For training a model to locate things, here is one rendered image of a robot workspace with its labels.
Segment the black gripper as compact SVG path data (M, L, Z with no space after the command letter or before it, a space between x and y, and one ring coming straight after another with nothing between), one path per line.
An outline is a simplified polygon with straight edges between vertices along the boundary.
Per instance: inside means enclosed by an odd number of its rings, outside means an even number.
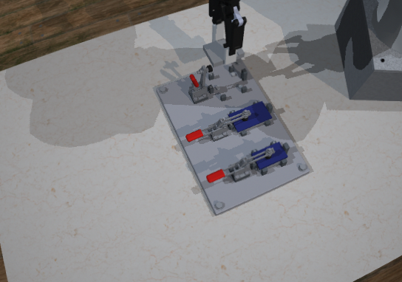
M240 0L209 0L209 16L212 17L212 42L224 38L225 65L236 61L236 52L242 48L246 17L239 14ZM214 11L213 11L214 10ZM222 17L221 17L222 14ZM225 22L225 26L224 26ZM231 38L231 41L230 41Z

